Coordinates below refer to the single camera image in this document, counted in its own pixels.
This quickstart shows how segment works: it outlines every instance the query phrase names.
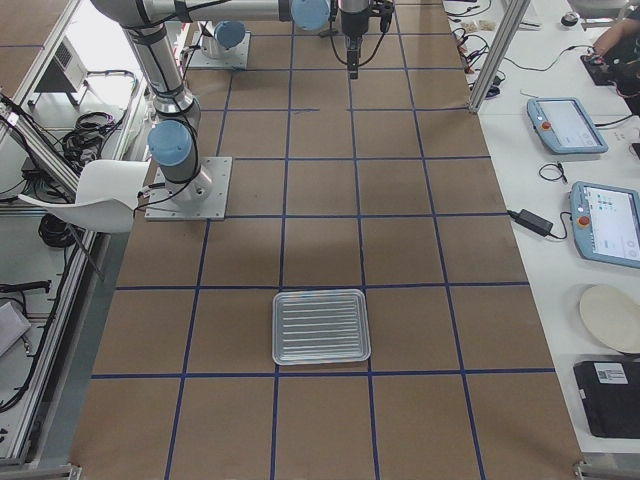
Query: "blue joint cap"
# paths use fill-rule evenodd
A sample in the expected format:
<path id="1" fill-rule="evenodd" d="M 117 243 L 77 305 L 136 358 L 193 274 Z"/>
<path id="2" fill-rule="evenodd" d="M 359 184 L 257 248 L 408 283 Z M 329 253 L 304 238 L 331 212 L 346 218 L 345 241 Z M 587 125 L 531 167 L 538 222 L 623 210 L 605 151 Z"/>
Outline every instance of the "blue joint cap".
<path id="1" fill-rule="evenodd" d="M 149 132 L 147 143 L 155 161 L 165 167 L 180 165 L 193 147 L 189 129 L 175 120 L 159 123 Z"/>
<path id="2" fill-rule="evenodd" d="M 329 21 L 329 0 L 292 0 L 291 17 L 303 30 L 319 30 Z"/>
<path id="3" fill-rule="evenodd" d="M 227 50 L 239 45 L 244 40 L 245 33 L 244 23 L 236 20 L 219 22 L 213 29 L 213 36 Z"/>

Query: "black device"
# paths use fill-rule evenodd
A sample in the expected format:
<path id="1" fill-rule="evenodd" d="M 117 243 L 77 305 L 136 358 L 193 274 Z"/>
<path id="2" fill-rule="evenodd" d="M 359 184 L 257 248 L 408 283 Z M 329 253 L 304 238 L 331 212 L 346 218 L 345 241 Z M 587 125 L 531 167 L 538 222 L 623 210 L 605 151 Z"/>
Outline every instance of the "black device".
<path id="1" fill-rule="evenodd" d="M 542 217 L 539 217 L 535 213 L 531 213 L 529 210 L 520 210 L 520 213 L 514 212 L 513 210 L 508 210 L 509 216 L 513 218 L 513 220 L 523 227 L 531 230 L 532 232 L 537 233 L 538 235 L 542 235 L 546 237 L 551 233 L 551 229 L 553 228 L 553 223 L 548 220 L 545 220 Z"/>
<path id="2" fill-rule="evenodd" d="M 593 435 L 640 438 L 640 363 L 586 361 L 573 372 Z"/>
<path id="3" fill-rule="evenodd" d="M 602 57 L 597 55 L 581 55 L 580 60 L 582 60 L 584 68 L 587 69 L 587 73 L 595 85 L 611 85 L 614 79 L 613 72 L 609 69 L 609 65 L 606 64 Z"/>

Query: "screen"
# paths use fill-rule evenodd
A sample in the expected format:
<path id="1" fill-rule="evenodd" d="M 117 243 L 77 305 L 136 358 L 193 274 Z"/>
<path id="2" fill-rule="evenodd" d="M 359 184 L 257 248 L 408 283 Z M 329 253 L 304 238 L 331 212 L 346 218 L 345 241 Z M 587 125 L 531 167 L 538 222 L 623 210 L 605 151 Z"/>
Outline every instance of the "screen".
<path id="1" fill-rule="evenodd" d="M 589 202 L 593 251 L 640 260 L 640 226 L 633 197 L 625 192 L 585 187 Z"/>
<path id="2" fill-rule="evenodd" d="M 570 100 L 538 102 L 558 142 L 563 147 L 595 147 L 600 145 L 590 125 L 575 102 Z"/>

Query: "label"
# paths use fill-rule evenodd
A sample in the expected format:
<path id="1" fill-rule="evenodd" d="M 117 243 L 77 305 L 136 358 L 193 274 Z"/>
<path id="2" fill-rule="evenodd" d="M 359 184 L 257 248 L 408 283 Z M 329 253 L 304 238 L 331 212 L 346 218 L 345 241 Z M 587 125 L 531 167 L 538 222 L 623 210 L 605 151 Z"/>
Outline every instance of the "label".
<path id="1" fill-rule="evenodd" d="M 627 376 L 621 363 L 594 363 L 600 383 L 627 385 Z"/>

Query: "black case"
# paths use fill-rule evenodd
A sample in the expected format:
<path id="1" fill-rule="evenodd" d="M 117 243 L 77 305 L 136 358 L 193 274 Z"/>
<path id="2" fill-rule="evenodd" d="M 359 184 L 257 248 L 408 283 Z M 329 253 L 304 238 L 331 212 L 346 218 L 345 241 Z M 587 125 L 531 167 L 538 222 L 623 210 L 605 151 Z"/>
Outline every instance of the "black case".
<path id="1" fill-rule="evenodd" d="M 598 364 L 621 364 L 628 384 L 601 383 Z M 640 363 L 581 362 L 573 367 L 589 429 L 596 437 L 640 438 Z"/>

